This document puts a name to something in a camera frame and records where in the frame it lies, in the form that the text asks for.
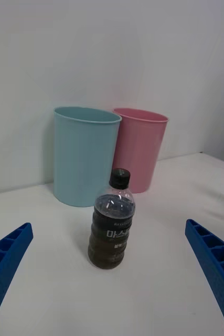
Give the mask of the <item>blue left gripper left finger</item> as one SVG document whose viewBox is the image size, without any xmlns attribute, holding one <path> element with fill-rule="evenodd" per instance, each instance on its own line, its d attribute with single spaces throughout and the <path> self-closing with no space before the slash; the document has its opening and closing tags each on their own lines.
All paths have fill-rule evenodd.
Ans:
<svg viewBox="0 0 224 336">
<path fill-rule="evenodd" d="M 24 223 L 0 240 L 0 306 L 32 239 L 31 223 Z"/>
</svg>

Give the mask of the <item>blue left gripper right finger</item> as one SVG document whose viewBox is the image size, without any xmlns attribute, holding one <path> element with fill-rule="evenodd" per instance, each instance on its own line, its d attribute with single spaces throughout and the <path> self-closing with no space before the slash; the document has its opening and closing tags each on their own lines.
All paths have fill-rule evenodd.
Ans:
<svg viewBox="0 0 224 336">
<path fill-rule="evenodd" d="M 192 219 L 186 221 L 185 236 L 224 317 L 224 241 Z"/>
</svg>

